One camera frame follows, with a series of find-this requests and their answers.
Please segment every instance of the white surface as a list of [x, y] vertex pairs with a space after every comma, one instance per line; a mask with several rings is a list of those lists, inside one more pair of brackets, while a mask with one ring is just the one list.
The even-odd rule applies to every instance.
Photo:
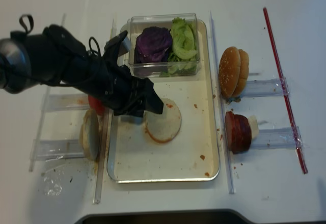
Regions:
[[114, 117], [107, 167], [115, 181], [207, 181], [217, 175], [220, 159], [206, 29], [198, 23], [201, 70], [197, 75], [152, 79], [158, 96], [172, 99], [179, 107], [179, 133], [172, 141], [158, 144], [145, 133], [142, 119]]
[[[291, 89], [291, 104], [305, 143], [309, 170], [303, 175], [292, 150], [249, 151], [239, 159], [237, 193], [229, 195], [224, 157], [219, 176], [207, 183], [118, 185], [103, 178], [100, 205], [92, 205], [93, 182], [87, 164], [73, 162], [62, 181], [61, 194], [42, 194], [43, 164], [28, 172], [29, 153], [36, 135], [44, 87], [19, 95], [0, 91], [0, 212], [4, 223], [73, 223], [83, 216], [105, 213], [166, 210], [233, 209], [254, 222], [326, 220], [326, 0], [0, 0], [0, 35], [18, 28], [18, 17], [32, 13], [35, 32], [50, 23], [65, 26], [83, 43], [94, 36], [103, 48], [110, 36], [112, 17], [117, 29], [132, 16], [195, 12], [206, 25], [209, 11], [215, 20], [218, 55], [238, 46], [252, 60], [250, 72], [261, 72], [274, 62], [262, 7], [268, 9], [283, 72]], [[280, 108], [278, 102], [272, 109]]]

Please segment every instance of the white tray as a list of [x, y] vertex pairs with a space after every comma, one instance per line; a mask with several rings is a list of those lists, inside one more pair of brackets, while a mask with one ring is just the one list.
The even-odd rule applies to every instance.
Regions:
[[174, 100], [181, 111], [181, 129], [171, 142], [154, 142], [145, 133], [142, 118], [113, 117], [107, 172], [114, 181], [209, 181], [218, 175], [220, 158], [207, 32], [200, 20], [198, 38], [201, 69], [197, 75], [151, 79], [156, 93]]

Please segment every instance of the plastic container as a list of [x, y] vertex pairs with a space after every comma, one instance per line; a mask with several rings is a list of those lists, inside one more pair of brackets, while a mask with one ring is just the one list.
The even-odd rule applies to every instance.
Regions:
[[[139, 36], [143, 30], [147, 27], [157, 26], [165, 27], [169, 30], [172, 27], [172, 20], [174, 18], [185, 19], [188, 23], [191, 23], [196, 30], [196, 47], [197, 54], [194, 61], [184, 61], [184, 62], [162, 62], [162, 63], [146, 63], [146, 64], [136, 64], [134, 61], [134, 49], [136, 45], [136, 38]], [[197, 31], [197, 17], [194, 13], [189, 14], [172, 14], [172, 15], [156, 15], [156, 16], [141, 16], [132, 17], [128, 21], [128, 35], [131, 41], [131, 49], [129, 55], [129, 60], [125, 60], [125, 63], [129, 65], [134, 76], [137, 77], [169, 77], [169, 76], [181, 76], [181, 75], [195, 75], [199, 69], [200, 55], [198, 46], [198, 31]]]

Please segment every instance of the tomato slice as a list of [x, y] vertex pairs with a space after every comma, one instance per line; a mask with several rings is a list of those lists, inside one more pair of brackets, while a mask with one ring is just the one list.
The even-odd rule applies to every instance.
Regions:
[[88, 95], [88, 103], [90, 104], [90, 108], [95, 109], [96, 113], [99, 116], [102, 116], [104, 114], [105, 107], [103, 106], [100, 100], [92, 97], [91, 95]]

